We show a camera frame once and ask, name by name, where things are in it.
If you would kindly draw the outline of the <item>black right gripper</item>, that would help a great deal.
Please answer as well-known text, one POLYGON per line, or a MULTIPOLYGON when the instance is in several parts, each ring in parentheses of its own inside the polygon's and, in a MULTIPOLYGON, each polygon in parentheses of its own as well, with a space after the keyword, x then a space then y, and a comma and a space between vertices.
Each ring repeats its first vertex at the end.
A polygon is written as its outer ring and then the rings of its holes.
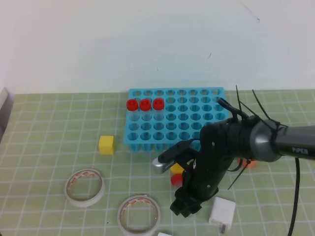
POLYGON ((199 135, 199 152, 190 147, 194 139, 181 141, 181 165, 185 171, 181 194, 175 194, 170 206, 173 213, 186 218, 217 194, 219 183, 233 161, 231 138, 235 128, 234 119, 204 126, 199 135))

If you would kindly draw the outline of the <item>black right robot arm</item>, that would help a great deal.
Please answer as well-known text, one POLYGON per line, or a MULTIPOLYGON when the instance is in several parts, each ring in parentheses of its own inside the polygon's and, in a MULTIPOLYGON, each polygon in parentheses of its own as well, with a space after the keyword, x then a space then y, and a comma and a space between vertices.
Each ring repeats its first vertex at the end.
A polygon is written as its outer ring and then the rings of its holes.
POLYGON ((175 192, 170 209, 188 217, 211 199, 235 158, 275 162, 288 155, 315 158, 314 126, 283 127, 270 120, 251 116, 229 118, 201 128, 201 150, 192 156, 183 174, 183 185, 175 192))

